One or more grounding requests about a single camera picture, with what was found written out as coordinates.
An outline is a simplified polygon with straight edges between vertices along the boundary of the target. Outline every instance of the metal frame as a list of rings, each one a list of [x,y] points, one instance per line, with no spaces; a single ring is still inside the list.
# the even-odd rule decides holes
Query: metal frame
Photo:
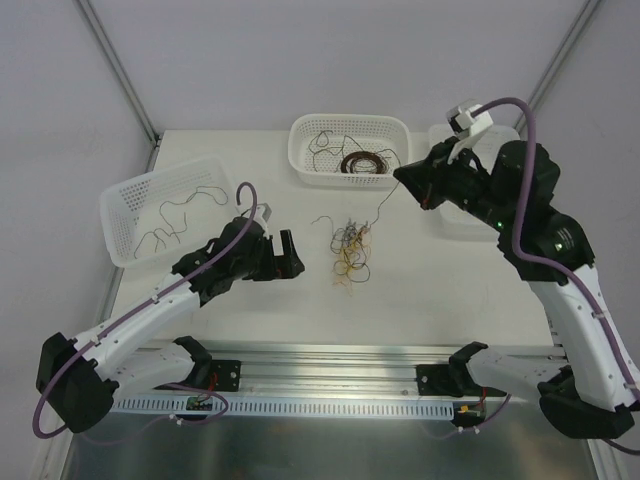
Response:
[[[584,36],[587,27],[594,19],[596,12],[605,3],[605,0],[586,0],[582,5],[582,8],[573,20],[573,23],[569,27],[569,30],[565,34],[564,38],[560,42],[560,46],[553,54],[551,61],[547,65],[544,73],[538,80],[531,96],[527,99],[527,103],[534,112],[540,110],[540,107],[544,103],[551,87],[557,80],[562,67],[567,63],[569,56],[575,50],[578,42]],[[524,114],[520,114],[520,117],[516,121],[514,128],[518,133],[522,134],[526,126]]]
[[[152,144],[156,144],[156,142],[160,139],[160,135],[154,128],[153,123],[151,122],[151,119],[149,118],[144,105],[140,101],[135,88],[133,88],[131,80],[129,79],[129,75],[127,75],[126,70],[122,66],[122,62],[120,61],[118,54],[113,48],[113,44],[111,43],[111,40],[109,40],[107,32],[105,32],[104,30],[102,22],[100,21],[95,8],[93,8],[93,4],[90,0],[74,0],[74,3],[78,7],[78,11],[80,12],[82,18],[87,22],[89,30],[91,30],[91,33],[95,37],[98,43],[98,47],[102,51],[107,64],[109,65],[109,67],[111,67],[111,71],[115,75],[118,84],[122,88],[122,92],[129,102],[129,105],[133,109],[133,113],[138,119],[138,122],[144,130],[145,135]]]
[[[144,350],[155,349],[166,343],[152,342]],[[390,404],[402,401],[412,405],[420,399],[414,366],[417,363],[446,362],[457,349],[455,346],[374,347],[217,342],[207,342],[205,346],[214,358],[234,358],[243,362],[241,388],[235,394],[240,398],[376,399]],[[524,358],[562,360],[562,349],[557,347],[502,347],[501,350],[506,354],[517,353]],[[439,400],[451,401],[448,397],[431,398],[431,401]],[[472,400],[466,397],[456,399]],[[39,476],[33,478],[59,478],[64,469],[64,452],[68,450],[70,440],[71,434],[66,432],[51,442],[47,461],[38,472]],[[599,441],[589,441],[588,446],[598,478],[628,480],[624,463],[617,452]]]

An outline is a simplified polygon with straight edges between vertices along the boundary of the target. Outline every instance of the black mount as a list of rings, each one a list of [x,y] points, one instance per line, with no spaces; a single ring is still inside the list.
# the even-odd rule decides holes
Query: black mount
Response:
[[[234,218],[225,226],[220,238],[214,238],[203,248],[182,257],[171,273],[186,277],[200,268],[229,245],[248,221],[244,217]],[[228,292],[235,280],[268,282],[295,278],[304,272],[305,267],[296,252],[291,231],[281,230],[280,239],[283,254],[276,256],[273,237],[266,238],[262,227],[251,222],[247,233],[224,257],[191,280],[190,290],[200,295],[200,305]]]
[[[498,249],[524,281],[568,282],[557,270],[518,258],[511,239],[516,206],[520,195],[526,142],[504,144],[491,173],[480,163],[472,150],[463,149],[458,157],[448,158],[456,137],[435,145],[427,158],[394,170],[393,176],[418,201],[423,210],[433,210],[450,201],[499,232]],[[553,190],[560,177],[560,168],[549,158],[542,145],[536,145],[531,193],[522,230],[522,249],[561,263],[571,271],[594,263],[594,254],[584,230],[573,218],[551,207]],[[444,394],[453,397],[478,395],[480,387],[468,373],[469,359],[486,348],[474,342],[455,353],[449,365],[418,366],[418,388],[424,394]],[[619,406],[609,412],[582,401],[575,390],[571,368],[549,382],[538,385],[540,408],[549,422],[571,438],[618,438],[634,424],[631,411],[640,409]]]
[[[212,358],[207,349],[192,337],[180,337],[173,343],[189,352],[194,362],[191,373],[181,385],[216,392],[237,392],[240,389],[241,361]],[[158,390],[171,390],[171,387],[162,386]]]
[[[77,353],[74,340],[56,333],[42,345],[36,388],[44,392],[53,376]],[[79,358],[60,378],[49,395],[49,404],[73,433],[83,432],[109,413],[118,382],[101,380],[96,363]]]

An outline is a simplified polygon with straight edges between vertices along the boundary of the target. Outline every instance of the wire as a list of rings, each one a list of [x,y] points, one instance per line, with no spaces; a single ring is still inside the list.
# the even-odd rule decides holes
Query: wire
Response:
[[[213,390],[216,388],[216,384],[218,383],[218,374],[216,372],[213,372],[213,375],[209,375],[209,387],[207,388],[207,391],[209,392],[213,392]],[[196,398],[196,401],[198,402],[206,402],[207,400],[209,400],[211,398],[211,395],[206,394],[204,395],[200,395]]]
[[[193,392],[193,393],[199,393],[199,394],[206,394],[209,395],[210,397],[215,397],[218,400],[220,400],[222,402],[222,404],[224,405],[224,409],[214,413],[212,415],[207,415],[207,418],[205,418],[204,420],[186,420],[184,418],[179,419],[179,425],[187,425],[187,426],[197,426],[197,425],[206,425],[208,423],[213,422],[214,420],[217,420],[218,418],[220,418],[222,415],[224,415],[225,413],[227,413],[229,411],[229,402],[227,401],[226,398],[224,398],[222,395],[209,391],[209,390],[202,390],[199,388],[193,388],[193,387],[187,387],[185,385],[180,385],[179,383],[168,383],[165,385],[165,387],[170,387],[176,390],[184,390],[187,392]],[[122,445],[123,443],[127,443],[131,440],[133,440],[134,438],[139,437],[140,435],[142,435],[145,431],[147,431],[149,428],[151,428],[153,425],[155,425],[156,423],[161,422],[162,420],[174,420],[175,415],[160,415],[158,417],[155,417],[154,419],[152,419],[151,421],[149,421],[148,423],[146,423],[142,428],[140,428],[139,430],[137,430],[136,432],[132,433],[131,435],[128,435],[125,438],[120,438],[118,440],[95,440],[91,437],[89,437],[87,434],[83,433],[80,435],[80,437],[85,440],[86,442],[92,444],[92,445],[96,445],[99,447],[115,447],[117,445]]]
[[[496,410],[489,415],[487,418],[485,418],[484,422],[482,422],[480,425],[476,425],[475,427],[467,427],[467,428],[458,428],[452,432],[449,432],[445,435],[433,435],[431,433],[429,433],[423,425],[420,425],[420,427],[422,428],[422,431],[429,437],[432,438],[434,440],[446,440],[448,438],[454,437],[458,434],[461,433],[470,433],[470,432],[474,432],[474,433],[480,433],[480,428],[482,427],[482,429],[484,430],[484,428],[486,428],[486,426],[492,422],[498,415],[500,415],[500,413],[502,413],[505,409],[505,407],[509,404],[509,402],[511,401],[511,394],[507,395],[504,399],[504,401],[500,404],[500,406],[498,408],[496,408]]]
[[[384,175],[391,170],[389,160],[393,157],[395,157],[396,163],[400,165],[398,154],[391,148],[383,148],[375,152],[367,151],[350,135],[343,135],[341,144],[331,145],[329,135],[333,134],[333,130],[322,130],[311,139],[307,146],[307,150],[311,153],[313,170],[316,172],[320,171],[316,164],[316,158],[322,154],[338,157],[335,167],[321,167],[322,171],[328,170],[331,173]],[[353,143],[358,150],[352,149],[353,151],[348,152],[347,140]]]
[[[380,205],[378,205],[378,214],[376,215],[376,219],[375,219],[373,222],[371,222],[371,225],[370,225],[371,227],[373,227],[373,226],[375,225],[375,223],[376,223],[378,220],[380,220],[380,209],[382,208],[382,205],[384,205],[384,203],[385,203],[387,200],[389,200],[389,197],[393,194],[393,192],[395,192],[395,191],[396,191],[396,189],[398,188],[398,185],[400,185],[400,182],[396,183],[396,186],[395,186],[395,187],[393,187],[393,190],[391,190],[391,191],[389,192],[389,195],[387,195],[387,196],[384,198],[384,200],[380,202]]]
[[[252,196],[251,213],[249,214],[248,221],[243,225],[242,229],[238,232],[238,235],[236,235],[236,237],[233,240],[231,240],[231,242],[229,242],[229,244],[226,247],[220,250],[220,252],[218,252],[218,254],[216,254],[211,260],[209,260],[205,264],[198,267],[196,270],[188,274],[186,277],[182,278],[181,280],[178,280],[174,284],[158,292],[156,294],[157,299],[163,298],[164,296],[174,291],[176,288],[180,287],[184,283],[191,280],[193,277],[200,275],[205,270],[208,270],[213,264],[215,264],[218,260],[224,257],[232,248],[234,248],[237,245],[237,243],[240,241],[240,239],[244,237],[244,235],[247,233],[247,231],[251,227],[251,223],[255,218],[256,210],[258,208],[258,195],[256,193],[256,189],[249,182],[241,183],[240,186],[238,187],[238,190],[236,190],[236,203],[240,205],[240,193],[245,187],[247,187],[250,190],[251,196]],[[122,325],[124,322],[129,320],[131,317],[137,315],[138,313],[142,312],[144,309],[146,309],[147,307],[153,304],[154,304],[154,300],[149,298],[145,302],[141,303],[137,307],[131,309],[129,312],[122,315],[115,322],[113,322],[111,325],[109,325],[107,328],[105,328],[98,334],[98,341],[106,337],[109,333],[111,333],[113,330],[118,328],[120,325]],[[94,342],[88,342],[86,345],[81,347],[69,360],[67,360],[67,362],[64,365],[60,367],[60,369],[55,373],[53,378],[51,378],[51,380],[45,387],[44,391],[42,392],[42,396],[38,399],[38,404],[36,405],[35,411],[33,412],[33,419],[31,422],[31,428],[33,429],[33,433],[36,435],[36,437],[42,438],[42,439],[53,438],[56,435],[59,435],[60,433],[62,433],[64,430],[66,430],[67,426],[62,425],[61,427],[57,428],[52,432],[43,432],[40,429],[40,416],[42,415],[42,410],[44,408],[44,405],[47,399],[49,398],[49,395],[51,395],[51,391],[56,386],[60,378],[67,372],[67,370],[69,370],[71,365],[73,365],[79,358],[81,358],[85,353],[87,353],[94,346],[95,346]]]
[[[622,453],[626,453],[627,455],[633,455],[635,457],[640,457],[640,450],[634,450],[633,448],[625,447],[620,445],[619,443],[614,442],[613,440],[603,440],[604,443],[609,445],[610,447],[619,450]]]
[[[533,170],[535,166],[535,155],[536,155],[536,124],[533,111],[527,105],[526,102],[520,100],[519,98],[506,97],[499,98],[498,100],[494,100],[489,102],[479,109],[475,110],[471,115],[473,117],[477,117],[478,115],[491,110],[494,107],[500,105],[515,105],[525,116],[527,121],[527,149],[525,153],[525,161],[524,161],[524,173],[522,175],[522,184],[520,186],[520,196],[518,197],[518,203],[516,206],[516,217],[513,227],[513,236],[511,237],[511,248],[516,256],[524,261],[538,263],[541,265],[546,265],[551,267],[558,272],[565,275],[571,282],[575,284],[580,293],[585,297],[591,309],[593,310],[594,318],[597,318],[602,326],[602,330],[604,331],[605,337],[609,342],[609,346],[611,347],[611,351],[613,352],[613,356],[618,364],[618,368],[624,377],[625,382],[628,385],[635,385],[636,381],[627,366],[627,362],[622,356],[622,351],[620,350],[620,346],[618,345],[618,341],[616,339],[615,334],[613,333],[613,329],[609,322],[607,321],[606,315],[595,296],[591,293],[589,288],[584,284],[580,278],[569,270],[567,267],[562,265],[559,262],[554,260],[540,257],[537,255],[531,255],[522,250],[521,247],[521,239],[522,239],[522,228],[524,225],[524,217],[527,210],[527,201],[529,199],[529,193],[531,191],[531,183],[533,179]],[[633,396],[635,399],[640,402],[640,390],[631,389]]]
[[[311,225],[326,218],[331,222],[331,243],[329,249],[338,256],[333,263],[332,271],[338,277],[334,284],[347,287],[351,293],[352,283],[366,283],[371,279],[371,268],[367,263],[371,257],[371,227],[380,220],[380,209],[389,197],[396,191],[400,182],[397,182],[387,196],[378,204],[376,218],[371,224],[357,224],[349,219],[344,227],[335,229],[333,219],[329,215],[321,215]],[[354,272],[366,272],[362,278],[354,278]]]
[[[222,194],[224,195],[224,202],[219,202],[218,199],[212,194],[212,193],[208,193],[208,192],[201,192],[200,189],[201,188],[213,188],[216,190],[220,190],[222,192]],[[164,207],[167,203],[174,205],[174,206],[182,206],[182,205],[186,205],[189,202],[191,202],[196,196],[198,195],[206,195],[208,197],[213,198],[213,201],[220,206],[224,206],[227,203],[229,203],[229,195],[227,195],[227,192],[224,191],[224,189],[220,188],[220,187],[216,187],[216,186],[212,186],[212,185],[201,185],[196,187],[196,191],[194,193],[192,193],[191,195],[189,195],[189,197],[184,201],[184,202],[174,202],[172,200],[165,200],[164,202],[162,202],[160,204],[160,206],[158,207],[158,214],[160,215],[160,217],[162,218],[162,220],[164,221],[164,223],[166,223],[169,228],[171,229],[171,233],[168,233],[164,228],[162,227],[158,227],[155,228],[153,230],[150,230],[148,232],[146,232],[142,238],[140,239],[140,242],[138,242],[138,245],[136,246],[136,248],[133,250],[133,258],[138,258],[138,250],[140,250],[140,248],[142,247],[142,244],[144,243],[145,239],[147,238],[148,235],[153,235],[153,237],[156,239],[156,246],[154,249],[154,253],[156,253],[158,251],[158,247],[160,246],[160,243],[162,243],[163,248],[166,250],[167,249],[167,242],[165,242],[162,238],[160,238],[160,236],[156,233],[158,231],[164,233],[167,238],[171,238],[171,237],[175,237],[176,240],[178,241],[178,245],[180,245],[182,242],[180,240],[180,236],[179,234],[181,233],[185,233],[189,226],[187,225],[187,212],[183,212],[182,215],[182,221],[184,223],[184,229],[181,231],[176,231],[175,227],[171,224],[171,222],[169,222],[169,220],[167,220],[167,218],[164,216],[164,214],[162,213],[162,207]]]
[[[486,400],[487,400],[487,387],[482,387],[482,397],[480,398],[480,401],[475,405],[472,405],[471,408],[482,406],[482,409],[484,410]]]

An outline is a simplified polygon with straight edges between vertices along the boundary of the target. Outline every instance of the white plastic basket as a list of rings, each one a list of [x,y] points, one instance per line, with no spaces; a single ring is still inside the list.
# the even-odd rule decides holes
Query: white plastic basket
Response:
[[[323,151],[314,156],[314,151],[322,150],[317,140],[337,154]],[[344,156],[361,150],[381,152],[389,166],[388,173],[341,173],[339,166]],[[396,184],[391,175],[393,170],[411,159],[409,129],[393,117],[311,114],[296,120],[289,133],[289,163],[300,179],[310,185],[392,187]]]
[[[429,147],[432,148],[451,136],[453,136],[453,130],[449,125],[433,125],[428,132]],[[474,145],[473,151],[478,155],[482,166],[491,171],[500,147],[511,140],[520,140],[518,132],[511,127],[493,125]],[[495,241],[498,238],[498,233],[494,229],[450,202],[440,205],[438,212],[442,217],[444,233],[450,238],[488,241]]]
[[[235,192],[216,156],[109,187],[100,196],[100,218],[111,260],[118,267],[134,267],[170,255],[177,260],[204,246],[237,215]]]

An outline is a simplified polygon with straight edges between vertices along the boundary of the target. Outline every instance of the tangled wire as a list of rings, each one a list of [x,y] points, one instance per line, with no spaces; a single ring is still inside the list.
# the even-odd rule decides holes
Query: tangled wire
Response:
[[[216,196],[214,195],[215,192],[222,193],[224,199],[219,200],[218,198],[216,198]],[[204,195],[206,197],[212,198],[214,203],[219,206],[224,206],[227,203],[229,203],[229,195],[227,195],[227,192],[225,192],[220,187],[210,186],[210,185],[201,185],[199,187],[196,187],[195,192],[189,195],[189,197],[184,202],[173,202],[171,200],[165,200],[158,207],[158,215],[160,216],[160,218],[162,218],[163,222],[170,228],[170,231],[167,232],[165,228],[157,227],[157,228],[154,228],[153,230],[149,230],[148,232],[146,232],[144,235],[142,235],[142,238],[140,239],[140,241],[138,242],[138,245],[134,249],[133,258],[136,258],[136,259],[139,258],[140,251],[142,251],[142,256],[149,255],[151,251],[151,246],[153,245],[151,242],[153,242],[153,240],[155,240],[155,247],[153,247],[153,253],[158,252],[158,248],[160,247],[160,245],[162,245],[162,250],[166,250],[167,248],[169,248],[169,246],[167,245],[167,242],[171,238],[175,238],[177,243],[181,244],[180,234],[185,233],[189,229],[189,225],[187,224],[187,212],[184,211],[182,213],[182,222],[184,223],[184,228],[182,228],[181,230],[176,230],[175,226],[167,219],[167,217],[163,213],[162,208],[166,204],[170,204],[176,207],[187,205],[198,195]],[[158,234],[158,232],[160,232],[164,236],[164,239]]]
[[[323,130],[307,146],[316,172],[384,175],[393,170],[389,162],[400,164],[391,148],[371,152],[350,135],[342,135],[341,141],[333,143],[330,136],[335,136],[332,130]]]
[[[337,260],[333,264],[333,273],[336,276],[334,285],[347,287],[352,293],[353,283],[366,283],[371,278],[371,269],[368,262],[371,258],[371,228],[380,220],[380,209],[389,197],[396,191],[400,182],[384,197],[378,204],[376,218],[373,222],[364,224],[349,219],[344,227],[336,229],[333,219],[329,215],[321,215],[316,218],[311,225],[326,218],[331,222],[331,252],[337,255]]]

